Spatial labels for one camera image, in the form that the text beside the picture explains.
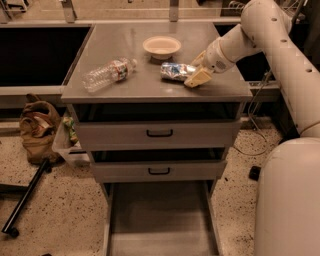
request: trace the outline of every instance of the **small bowl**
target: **small bowl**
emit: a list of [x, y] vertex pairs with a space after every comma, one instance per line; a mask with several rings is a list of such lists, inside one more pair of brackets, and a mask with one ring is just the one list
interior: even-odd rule
[[179, 40], [169, 36], [154, 36], [143, 42], [143, 48], [158, 60], [169, 59], [181, 48]]

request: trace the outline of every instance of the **bottle label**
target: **bottle label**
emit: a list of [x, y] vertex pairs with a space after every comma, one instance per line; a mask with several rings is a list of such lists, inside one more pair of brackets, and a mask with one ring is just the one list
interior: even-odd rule
[[111, 64], [118, 73], [118, 81], [125, 79], [128, 74], [127, 65], [120, 60], [113, 60]]

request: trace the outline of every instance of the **plastic wrapper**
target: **plastic wrapper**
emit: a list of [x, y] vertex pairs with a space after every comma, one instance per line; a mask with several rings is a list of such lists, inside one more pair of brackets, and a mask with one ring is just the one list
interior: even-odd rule
[[160, 74], [163, 79], [185, 81], [195, 70], [196, 67], [191, 65], [164, 62]]

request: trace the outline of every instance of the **gray cabinet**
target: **gray cabinet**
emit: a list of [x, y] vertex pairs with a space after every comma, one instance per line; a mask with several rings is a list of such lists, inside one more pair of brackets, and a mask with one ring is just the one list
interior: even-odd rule
[[[193, 89], [161, 80], [142, 48], [156, 34], [182, 42], [177, 63], [190, 63], [218, 36], [208, 22], [95, 25], [62, 95], [106, 188], [105, 253], [219, 255], [210, 196], [251, 92], [237, 69]], [[81, 74], [115, 56], [136, 58], [137, 70], [89, 94]]]

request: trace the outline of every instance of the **plastic water bottle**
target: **plastic water bottle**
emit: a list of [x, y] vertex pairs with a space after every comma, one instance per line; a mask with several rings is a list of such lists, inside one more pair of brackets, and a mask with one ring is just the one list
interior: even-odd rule
[[82, 81], [88, 92], [95, 92], [117, 81], [121, 81], [131, 75], [137, 60], [118, 58], [106, 65], [94, 69], [83, 75]]

